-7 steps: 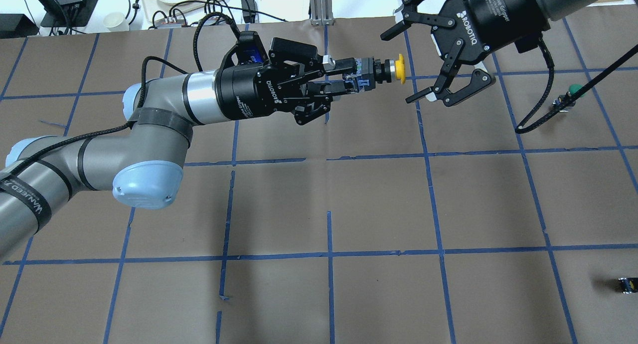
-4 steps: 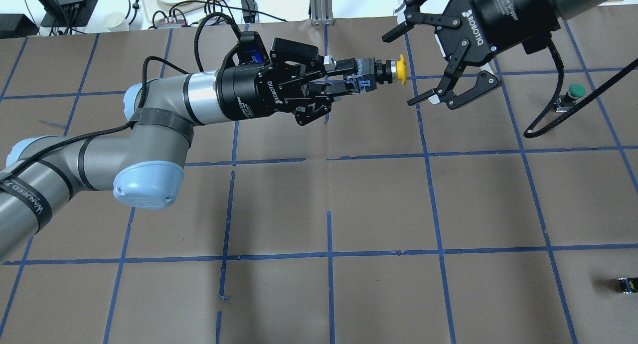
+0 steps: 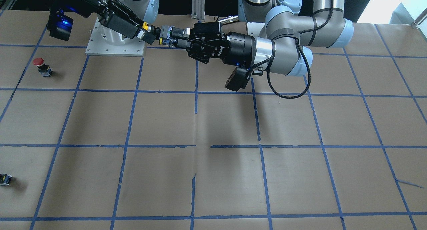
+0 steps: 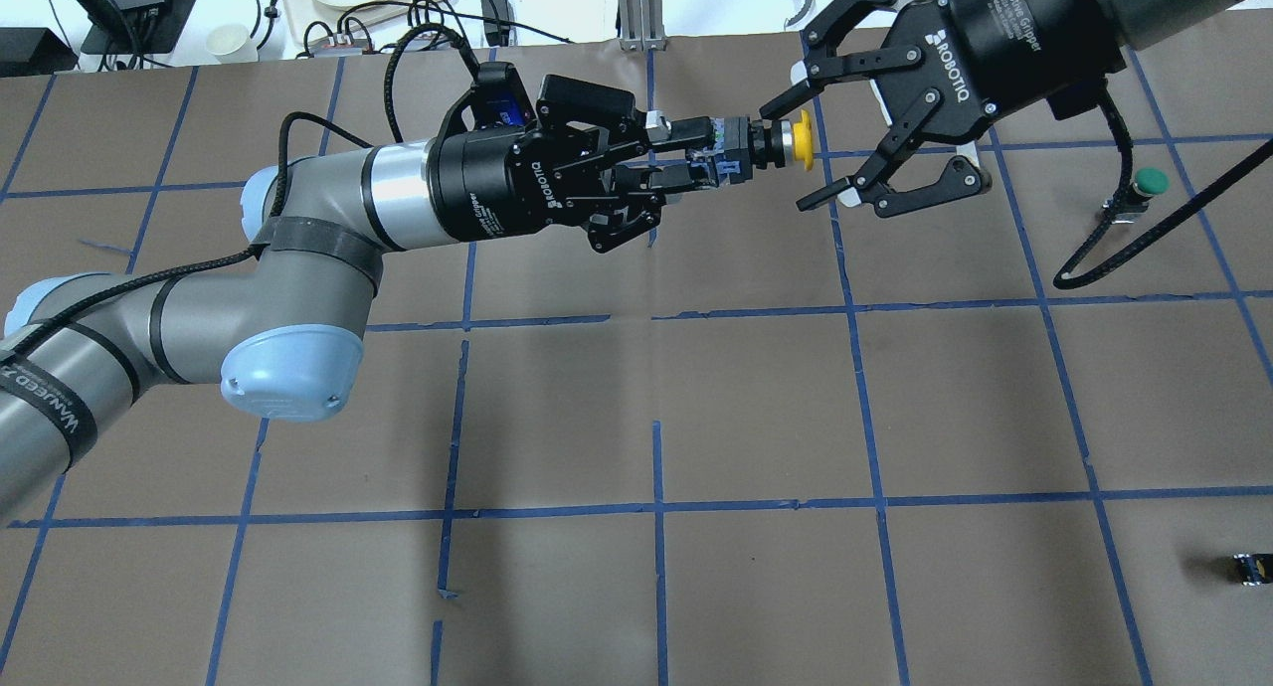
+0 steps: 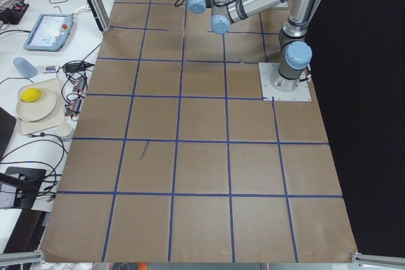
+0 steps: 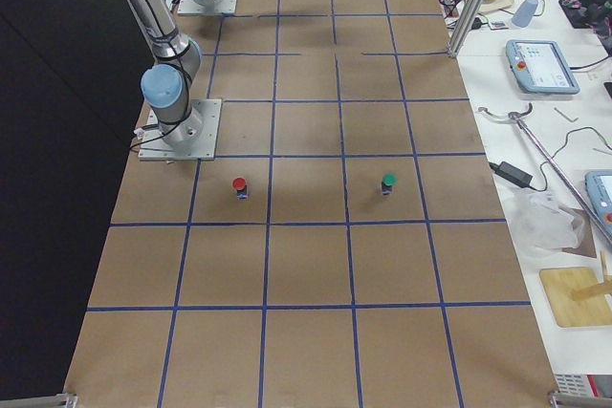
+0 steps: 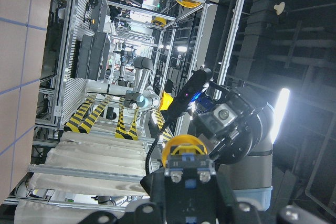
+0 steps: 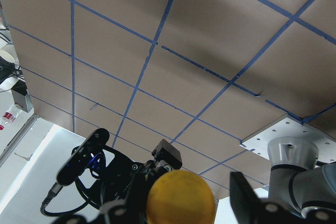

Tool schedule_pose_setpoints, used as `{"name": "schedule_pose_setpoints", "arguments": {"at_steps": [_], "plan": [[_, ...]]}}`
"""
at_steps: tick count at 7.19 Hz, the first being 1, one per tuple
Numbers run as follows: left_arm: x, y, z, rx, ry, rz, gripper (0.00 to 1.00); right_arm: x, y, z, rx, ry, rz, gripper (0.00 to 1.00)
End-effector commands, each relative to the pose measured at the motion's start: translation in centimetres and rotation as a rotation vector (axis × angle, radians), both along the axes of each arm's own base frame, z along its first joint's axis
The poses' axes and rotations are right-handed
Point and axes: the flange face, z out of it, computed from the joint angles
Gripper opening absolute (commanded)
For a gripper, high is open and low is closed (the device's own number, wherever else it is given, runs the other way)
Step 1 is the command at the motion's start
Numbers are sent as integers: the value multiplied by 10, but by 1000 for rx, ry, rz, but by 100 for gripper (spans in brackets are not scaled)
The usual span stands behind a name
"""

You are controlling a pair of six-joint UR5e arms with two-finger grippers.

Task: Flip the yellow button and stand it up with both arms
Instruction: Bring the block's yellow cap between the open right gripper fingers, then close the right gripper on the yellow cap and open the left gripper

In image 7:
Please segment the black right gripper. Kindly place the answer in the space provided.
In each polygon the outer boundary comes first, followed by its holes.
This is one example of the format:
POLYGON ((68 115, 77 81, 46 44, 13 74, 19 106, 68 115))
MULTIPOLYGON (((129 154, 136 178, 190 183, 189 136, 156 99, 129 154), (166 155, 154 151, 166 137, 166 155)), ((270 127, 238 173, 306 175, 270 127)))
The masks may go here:
POLYGON ((220 92, 212 107, 194 120, 198 138, 211 160, 235 164, 247 156, 263 136, 263 99, 250 87, 226 88, 214 82, 210 87, 220 92))

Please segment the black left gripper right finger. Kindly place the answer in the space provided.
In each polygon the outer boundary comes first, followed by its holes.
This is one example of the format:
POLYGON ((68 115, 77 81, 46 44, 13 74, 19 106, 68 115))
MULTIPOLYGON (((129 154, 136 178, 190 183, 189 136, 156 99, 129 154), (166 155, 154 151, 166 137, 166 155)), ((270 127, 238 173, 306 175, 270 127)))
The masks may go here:
MULTIPOLYGON (((223 174, 211 178, 216 185, 216 215, 219 223, 271 223, 266 212, 259 211, 255 206, 238 201, 223 174)), ((312 213, 287 205, 276 214, 273 223, 327 223, 312 213)))

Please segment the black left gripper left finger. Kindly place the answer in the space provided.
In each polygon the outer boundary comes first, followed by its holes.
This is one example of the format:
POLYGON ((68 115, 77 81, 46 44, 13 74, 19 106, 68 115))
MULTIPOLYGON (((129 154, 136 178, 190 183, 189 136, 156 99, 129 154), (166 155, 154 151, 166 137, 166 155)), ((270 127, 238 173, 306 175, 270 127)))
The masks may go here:
POLYGON ((127 210, 121 218, 107 211, 96 211, 80 223, 164 223, 164 171, 156 170, 141 180, 141 185, 149 193, 150 199, 127 210))

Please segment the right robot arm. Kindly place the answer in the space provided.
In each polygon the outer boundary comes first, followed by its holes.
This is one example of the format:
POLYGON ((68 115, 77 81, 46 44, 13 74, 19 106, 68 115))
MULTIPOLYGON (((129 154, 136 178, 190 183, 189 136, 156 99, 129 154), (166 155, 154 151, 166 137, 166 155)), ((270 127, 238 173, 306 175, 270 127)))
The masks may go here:
POLYGON ((197 98, 195 135, 237 199, 266 211, 272 191, 274 109, 250 87, 226 88, 214 82, 210 86, 221 95, 197 98))

